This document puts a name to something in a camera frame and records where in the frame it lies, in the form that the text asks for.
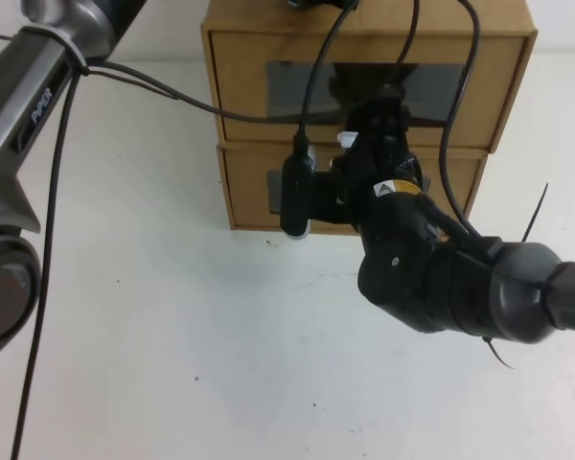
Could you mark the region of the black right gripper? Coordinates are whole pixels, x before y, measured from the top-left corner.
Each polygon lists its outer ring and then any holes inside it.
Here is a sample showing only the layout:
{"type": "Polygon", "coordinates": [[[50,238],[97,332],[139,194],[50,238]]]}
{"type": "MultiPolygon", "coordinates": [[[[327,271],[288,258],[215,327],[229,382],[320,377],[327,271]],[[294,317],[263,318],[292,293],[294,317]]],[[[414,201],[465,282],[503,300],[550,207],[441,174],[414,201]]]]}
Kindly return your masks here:
{"type": "Polygon", "coordinates": [[[352,143],[342,142],[330,169],[313,176],[313,219],[358,227],[379,212],[380,199],[423,192],[422,169],[406,139],[404,96],[400,86],[386,86],[348,110],[342,133],[352,143]]]}

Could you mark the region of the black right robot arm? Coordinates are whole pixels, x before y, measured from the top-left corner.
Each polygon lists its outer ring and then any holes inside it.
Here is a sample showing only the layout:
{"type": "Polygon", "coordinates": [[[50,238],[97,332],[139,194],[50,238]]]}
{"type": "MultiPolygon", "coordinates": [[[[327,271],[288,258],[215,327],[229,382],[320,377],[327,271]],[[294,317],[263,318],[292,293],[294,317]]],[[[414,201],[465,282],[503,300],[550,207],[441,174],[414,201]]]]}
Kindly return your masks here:
{"type": "Polygon", "coordinates": [[[325,218],[358,232],[360,293],[424,334],[456,331],[533,344],[575,331],[575,263],[534,242],[470,234],[425,192],[406,139],[410,113],[389,93],[353,109],[325,218]]]}

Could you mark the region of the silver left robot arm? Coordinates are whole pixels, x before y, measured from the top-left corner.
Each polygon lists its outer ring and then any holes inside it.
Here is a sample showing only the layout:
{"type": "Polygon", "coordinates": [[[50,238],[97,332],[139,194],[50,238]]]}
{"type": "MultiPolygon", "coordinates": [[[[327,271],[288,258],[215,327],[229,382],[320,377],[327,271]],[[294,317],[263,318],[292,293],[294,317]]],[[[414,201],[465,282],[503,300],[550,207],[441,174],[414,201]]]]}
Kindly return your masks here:
{"type": "Polygon", "coordinates": [[[22,238],[41,225],[17,174],[59,97],[88,60],[108,58],[143,8],[136,1],[23,1],[0,53],[0,351],[28,321],[40,261],[22,238]]]}

